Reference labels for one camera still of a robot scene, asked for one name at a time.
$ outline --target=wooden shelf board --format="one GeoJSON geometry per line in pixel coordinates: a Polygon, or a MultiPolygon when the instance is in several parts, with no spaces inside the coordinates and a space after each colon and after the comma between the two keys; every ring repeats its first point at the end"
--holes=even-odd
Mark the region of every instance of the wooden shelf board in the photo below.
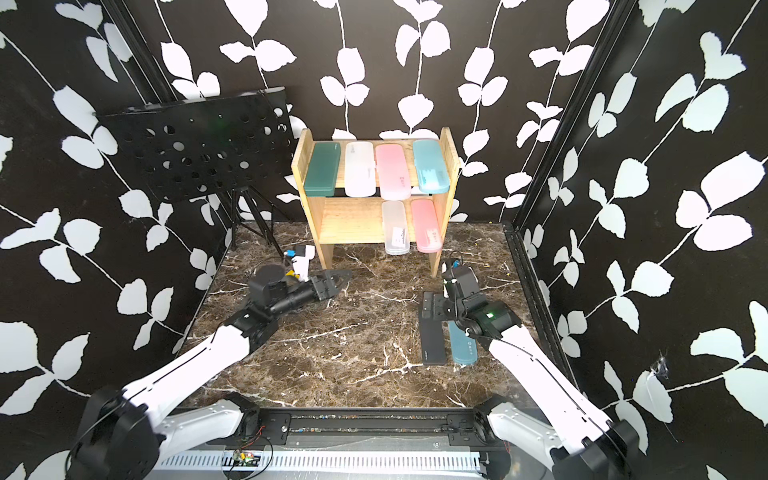
{"type": "MultiPolygon", "coordinates": [[[[339,162],[339,175],[336,177],[336,188],[344,188],[344,163],[346,156],[346,145],[349,142],[355,140],[334,140],[341,145],[341,161],[339,162]]],[[[408,173],[411,174],[411,187],[417,187],[419,185],[419,177],[416,175],[416,165],[413,161],[413,139],[411,140],[364,140],[373,144],[373,148],[381,144],[398,144],[402,145],[402,149],[406,153],[406,165],[408,165],[408,173]]],[[[323,143],[324,141],[316,141],[316,144],[323,143]]],[[[376,172],[376,186],[379,186],[379,172],[376,172]]]]}
{"type": "MultiPolygon", "coordinates": [[[[416,241],[411,202],[418,199],[431,200],[426,195],[419,195],[402,201],[406,206],[408,235],[411,243],[416,241]]],[[[326,198],[318,243],[384,243],[383,202],[381,197],[326,198]]]]}

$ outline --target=wooden shelf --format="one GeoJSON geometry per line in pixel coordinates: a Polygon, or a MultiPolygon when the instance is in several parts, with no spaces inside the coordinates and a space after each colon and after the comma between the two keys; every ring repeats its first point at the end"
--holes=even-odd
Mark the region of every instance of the wooden shelf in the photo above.
{"type": "MultiPolygon", "coordinates": [[[[419,198],[430,200],[425,195],[410,197],[402,201],[406,206],[408,235],[411,243],[415,243],[416,239],[415,230],[413,230],[411,202],[419,198]]],[[[381,197],[326,198],[318,241],[323,244],[384,243],[383,202],[381,197]]]]}
{"type": "MultiPolygon", "coordinates": [[[[341,161],[339,173],[336,177],[336,187],[344,187],[344,164],[346,145],[351,140],[341,140],[341,161]]],[[[416,176],[416,167],[413,160],[414,140],[373,140],[374,147],[380,144],[400,144],[406,153],[406,164],[411,177],[411,186],[419,185],[416,176]]],[[[451,179],[451,186],[444,194],[419,195],[404,200],[406,217],[408,220],[408,232],[412,243],[415,242],[415,231],[411,215],[411,202],[417,199],[430,199],[435,205],[438,225],[441,228],[441,238],[445,239],[445,231],[448,228],[448,220],[451,216],[453,195],[456,192],[458,181],[458,169],[461,161],[456,153],[451,131],[443,128],[440,132],[440,149],[442,151],[445,167],[451,179]]],[[[293,155],[291,169],[296,179],[296,188],[301,197],[301,205],[304,208],[307,222],[310,224],[312,238],[317,248],[317,256],[323,268],[333,268],[333,246],[337,243],[383,243],[384,229],[382,227],[382,208],[384,200],[381,197],[308,197],[304,191],[304,177],[306,169],[310,165],[315,141],[312,132],[304,129],[293,155]]],[[[376,175],[376,186],[379,186],[379,175],[376,175]]],[[[437,276],[440,264],[441,252],[429,253],[429,263],[432,268],[432,276],[437,276]]]]}

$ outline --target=white vent grille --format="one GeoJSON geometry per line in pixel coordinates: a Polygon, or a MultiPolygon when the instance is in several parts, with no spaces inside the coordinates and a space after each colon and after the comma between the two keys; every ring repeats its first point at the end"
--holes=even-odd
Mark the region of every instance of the white vent grille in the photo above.
{"type": "MultiPolygon", "coordinates": [[[[221,470],[232,466],[232,450],[187,450],[155,465],[155,470],[221,470]]],[[[261,451],[254,451],[260,456],[261,451]]],[[[235,467],[234,471],[261,470],[235,467]]],[[[353,473],[429,473],[464,472],[478,474],[483,469],[478,452],[274,452],[270,471],[353,472],[353,473]]]]}

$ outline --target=wall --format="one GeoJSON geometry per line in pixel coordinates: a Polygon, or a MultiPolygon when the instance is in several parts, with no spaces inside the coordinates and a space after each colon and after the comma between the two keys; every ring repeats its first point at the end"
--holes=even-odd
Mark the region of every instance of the wall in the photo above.
{"type": "Polygon", "coordinates": [[[638,4],[524,241],[579,386],[641,434],[641,478],[762,478],[768,3],[638,4]]]}
{"type": "Polygon", "coordinates": [[[117,160],[92,113],[143,80],[99,5],[1,0],[0,31],[0,478],[63,478],[88,395],[180,346],[229,220],[117,160]]]}
{"type": "MultiPolygon", "coordinates": [[[[294,131],[307,126],[315,139],[436,137],[450,127],[468,161],[454,221],[512,218],[610,7],[608,0],[126,4],[180,97],[284,85],[294,131]]],[[[289,203],[280,206],[302,219],[296,191],[285,188],[281,200],[289,203]]]]}

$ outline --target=dark marble tabletop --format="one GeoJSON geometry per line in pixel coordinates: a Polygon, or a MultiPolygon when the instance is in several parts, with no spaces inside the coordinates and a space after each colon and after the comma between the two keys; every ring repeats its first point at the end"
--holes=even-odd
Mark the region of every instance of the dark marble tabletop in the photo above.
{"type": "MultiPolygon", "coordinates": [[[[276,223],[283,249],[312,244],[306,223],[276,223]]],[[[221,265],[184,345],[196,345],[247,293],[247,277],[265,263],[279,263],[272,247],[251,232],[237,232],[238,246],[221,265]]],[[[515,378],[482,347],[475,365],[423,366],[417,309],[421,292],[442,291],[425,253],[390,256],[381,244],[337,245],[333,268],[354,277],[336,298],[285,315],[267,345],[225,369],[195,392],[187,406],[201,406],[240,392],[262,406],[452,407],[474,406],[498,393],[520,407],[533,403],[515,378]]],[[[491,300],[505,301],[536,337],[501,225],[451,223],[443,258],[458,257],[475,271],[491,300]]],[[[320,270],[317,259],[310,272],[320,270]]]]}

